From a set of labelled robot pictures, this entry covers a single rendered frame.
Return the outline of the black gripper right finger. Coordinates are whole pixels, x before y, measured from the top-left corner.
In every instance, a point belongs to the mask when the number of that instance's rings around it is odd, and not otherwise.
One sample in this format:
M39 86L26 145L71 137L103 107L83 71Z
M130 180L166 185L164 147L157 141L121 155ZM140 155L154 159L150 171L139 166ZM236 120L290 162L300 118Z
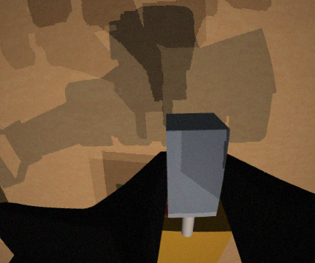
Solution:
M315 193L227 154L219 198L242 263L315 263Z

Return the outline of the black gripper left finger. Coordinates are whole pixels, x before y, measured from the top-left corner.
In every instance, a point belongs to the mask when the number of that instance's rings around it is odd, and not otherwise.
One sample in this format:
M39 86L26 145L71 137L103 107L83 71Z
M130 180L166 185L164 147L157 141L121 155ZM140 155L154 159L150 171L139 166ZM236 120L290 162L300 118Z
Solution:
M157 263L167 199L167 152L93 207L0 202L0 240L51 263Z

